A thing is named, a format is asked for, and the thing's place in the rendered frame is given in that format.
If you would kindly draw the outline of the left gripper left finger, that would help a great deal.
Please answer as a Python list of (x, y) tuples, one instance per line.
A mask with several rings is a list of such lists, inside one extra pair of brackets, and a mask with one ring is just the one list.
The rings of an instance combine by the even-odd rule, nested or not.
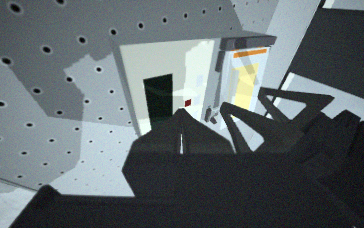
[(182, 108), (179, 108), (169, 119), (134, 140), (128, 154), (132, 152), (180, 153), (181, 135)]

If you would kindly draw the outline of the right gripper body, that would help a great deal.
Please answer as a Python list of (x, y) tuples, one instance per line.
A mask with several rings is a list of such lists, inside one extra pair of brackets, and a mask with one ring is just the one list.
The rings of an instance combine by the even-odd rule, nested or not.
[(300, 162), (298, 164), (314, 184), (324, 189), (355, 228), (364, 228), (364, 220), (318, 179), (331, 175), (342, 167), (360, 120), (361, 117), (348, 110), (342, 111), (333, 119), (320, 111), (299, 129), (304, 135), (285, 151)]

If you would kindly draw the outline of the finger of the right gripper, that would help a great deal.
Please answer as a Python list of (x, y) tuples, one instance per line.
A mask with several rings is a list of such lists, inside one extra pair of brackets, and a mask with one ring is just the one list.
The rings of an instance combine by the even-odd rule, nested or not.
[[(236, 153), (285, 152), (304, 135), (299, 129), (257, 114), (242, 107), (223, 102), (220, 114), (231, 135)], [(264, 142), (252, 151), (234, 122), (234, 116), (263, 137)]]
[[(306, 107), (293, 119), (289, 119), (268, 99), (267, 95), (305, 103)], [(288, 91), (267, 87), (259, 88), (257, 98), (274, 120), (297, 129), (301, 129), (335, 99), (335, 97), (331, 95)]]

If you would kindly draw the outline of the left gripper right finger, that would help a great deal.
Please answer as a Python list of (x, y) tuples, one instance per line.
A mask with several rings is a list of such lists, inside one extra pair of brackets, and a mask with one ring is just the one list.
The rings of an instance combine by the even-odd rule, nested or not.
[[(186, 138), (186, 142), (185, 142)], [(231, 142), (182, 108), (183, 153), (235, 153)]]

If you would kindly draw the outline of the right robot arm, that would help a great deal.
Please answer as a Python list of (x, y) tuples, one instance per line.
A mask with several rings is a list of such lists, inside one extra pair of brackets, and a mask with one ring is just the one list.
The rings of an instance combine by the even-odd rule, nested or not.
[(359, 122), (342, 167), (318, 181), (364, 220), (364, 120)]

